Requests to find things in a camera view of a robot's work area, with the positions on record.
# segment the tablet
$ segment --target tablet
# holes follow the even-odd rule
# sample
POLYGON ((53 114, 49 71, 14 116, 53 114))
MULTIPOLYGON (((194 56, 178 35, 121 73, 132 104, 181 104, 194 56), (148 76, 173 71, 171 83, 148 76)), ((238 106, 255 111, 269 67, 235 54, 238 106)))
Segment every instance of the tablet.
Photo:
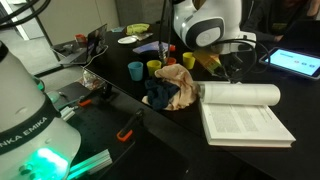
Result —
MULTIPOLYGON (((308 79, 320 78, 320 57, 283 48, 273 48, 270 51, 270 59, 271 67, 308 79)), ((267 55, 263 56, 259 62, 268 64, 267 55)))

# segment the green cup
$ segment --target green cup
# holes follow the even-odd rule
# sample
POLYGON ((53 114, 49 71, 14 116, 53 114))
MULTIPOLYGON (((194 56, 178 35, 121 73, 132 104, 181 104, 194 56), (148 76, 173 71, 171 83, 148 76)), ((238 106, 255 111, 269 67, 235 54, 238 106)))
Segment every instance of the green cup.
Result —
POLYGON ((161 69, 161 61, 159 60, 150 60, 147 62, 149 76, 154 76, 154 72, 158 69, 161 69))

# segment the open book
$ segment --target open book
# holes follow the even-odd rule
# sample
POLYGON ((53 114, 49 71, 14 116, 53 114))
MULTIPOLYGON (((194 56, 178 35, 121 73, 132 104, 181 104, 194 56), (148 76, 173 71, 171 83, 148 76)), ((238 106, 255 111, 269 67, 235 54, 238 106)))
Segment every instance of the open book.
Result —
POLYGON ((203 127, 210 145, 291 147, 295 141, 268 107, 280 100, 276 86, 197 83, 203 127))

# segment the white robot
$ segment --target white robot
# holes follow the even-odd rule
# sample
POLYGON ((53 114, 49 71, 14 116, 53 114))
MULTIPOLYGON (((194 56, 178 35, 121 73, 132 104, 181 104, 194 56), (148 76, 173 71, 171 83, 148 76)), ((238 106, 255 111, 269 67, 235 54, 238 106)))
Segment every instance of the white robot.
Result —
MULTIPOLYGON (((192 50, 231 39, 256 40, 253 33, 240 31, 242 0, 206 0, 199 10, 192 0, 174 1, 174 30, 192 50)), ((239 44, 224 44, 216 53, 241 51, 239 44)))
POLYGON ((60 117, 47 95, 0 43, 0 179, 65 179, 80 133, 60 117))

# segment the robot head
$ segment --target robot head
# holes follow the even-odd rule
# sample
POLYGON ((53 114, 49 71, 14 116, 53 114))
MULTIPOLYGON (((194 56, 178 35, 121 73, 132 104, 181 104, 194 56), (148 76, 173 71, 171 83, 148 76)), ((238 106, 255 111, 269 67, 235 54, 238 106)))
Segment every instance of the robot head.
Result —
POLYGON ((234 39, 240 33, 242 3, 239 0, 207 0, 197 10, 192 0, 174 5, 174 29, 192 50, 234 39))

